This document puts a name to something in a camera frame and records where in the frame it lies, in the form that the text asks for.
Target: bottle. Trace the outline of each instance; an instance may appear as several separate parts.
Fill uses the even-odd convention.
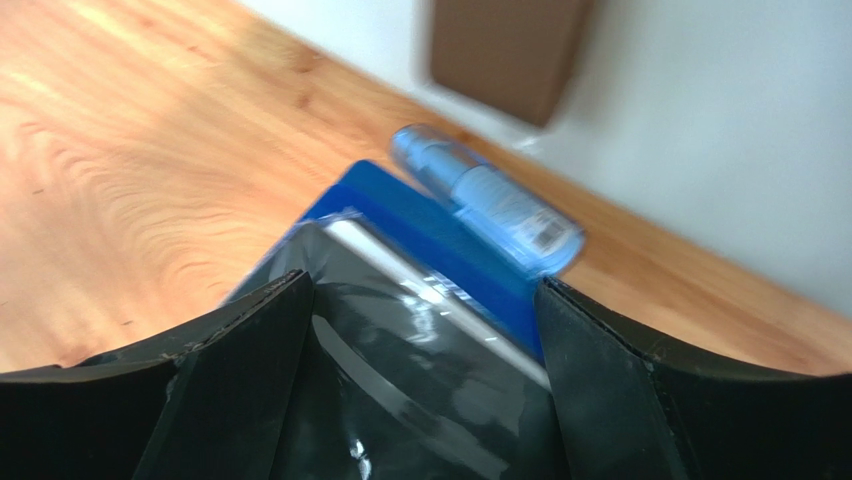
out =
[[[432,127],[409,125],[396,132],[391,156],[528,278],[558,274],[583,245],[576,222]]]

